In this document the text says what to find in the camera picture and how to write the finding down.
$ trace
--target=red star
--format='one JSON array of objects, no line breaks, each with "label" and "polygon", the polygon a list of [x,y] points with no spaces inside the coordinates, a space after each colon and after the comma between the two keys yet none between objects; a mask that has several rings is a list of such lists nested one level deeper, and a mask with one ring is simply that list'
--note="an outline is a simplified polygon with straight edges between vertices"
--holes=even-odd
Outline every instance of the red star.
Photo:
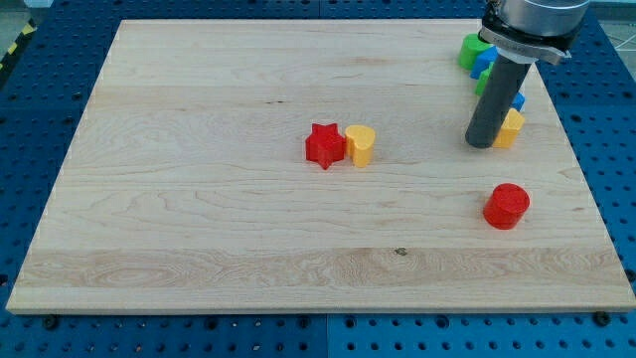
[{"label": "red star", "polygon": [[311,135],[305,140],[307,160],[327,170],[331,163],[345,158],[347,140],[338,133],[338,124],[311,124]]}]

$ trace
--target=wood grain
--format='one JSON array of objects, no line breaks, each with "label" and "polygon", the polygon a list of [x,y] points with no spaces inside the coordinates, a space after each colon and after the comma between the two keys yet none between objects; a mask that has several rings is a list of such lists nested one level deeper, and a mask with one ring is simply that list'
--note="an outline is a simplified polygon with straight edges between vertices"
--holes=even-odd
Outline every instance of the wood grain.
[{"label": "wood grain", "polygon": [[[510,150],[463,140],[475,21],[123,21],[8,309],[41,314],[629,310],[532,68]],[[304,160],[312,122],[374,161]],[[498,231],[481,209],[522,184]]]}]

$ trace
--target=black cylinder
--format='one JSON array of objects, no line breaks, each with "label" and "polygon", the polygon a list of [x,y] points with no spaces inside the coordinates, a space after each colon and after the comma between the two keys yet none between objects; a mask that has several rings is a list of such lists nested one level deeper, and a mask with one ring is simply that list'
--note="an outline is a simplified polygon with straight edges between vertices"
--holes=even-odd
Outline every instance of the black cylinder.
[{"label": "black cylinder", "polygon": [[530,65],[517,64],[501,55],[497,57],[468,124],[468,144],[476,148],[489,148],[493,145]]}]

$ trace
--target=blue pegboard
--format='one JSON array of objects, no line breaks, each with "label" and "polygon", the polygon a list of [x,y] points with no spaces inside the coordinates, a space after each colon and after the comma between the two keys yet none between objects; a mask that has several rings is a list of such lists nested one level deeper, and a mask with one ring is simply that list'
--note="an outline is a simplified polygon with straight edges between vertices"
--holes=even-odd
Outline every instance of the blue pegboard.
[{"label": "blue pegboard", "polygon": [[[121,19],[477,18],[483,11],[482,0],[57,1],[0,92],[0,302],[8,299]],[[620,259],[635,278],[636,85],[590,13],[572,54],[562,66],[539,64],[539,70]],[[636,313],[612,314],[606,326],[591,317],[53,319],[1,310],[0,357],[636,355]]]}]

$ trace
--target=red cylinder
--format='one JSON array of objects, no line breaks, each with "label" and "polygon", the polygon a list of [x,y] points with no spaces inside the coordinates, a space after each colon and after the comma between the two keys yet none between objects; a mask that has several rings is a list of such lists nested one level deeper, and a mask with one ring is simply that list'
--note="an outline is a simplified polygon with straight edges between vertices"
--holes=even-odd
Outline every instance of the red cylinder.
[{"label": "red cylinder", "polygon": [[484,218],[500,230],[514,228],[530,207],[524,188],[512,183],[499,185],[484,207]]}]

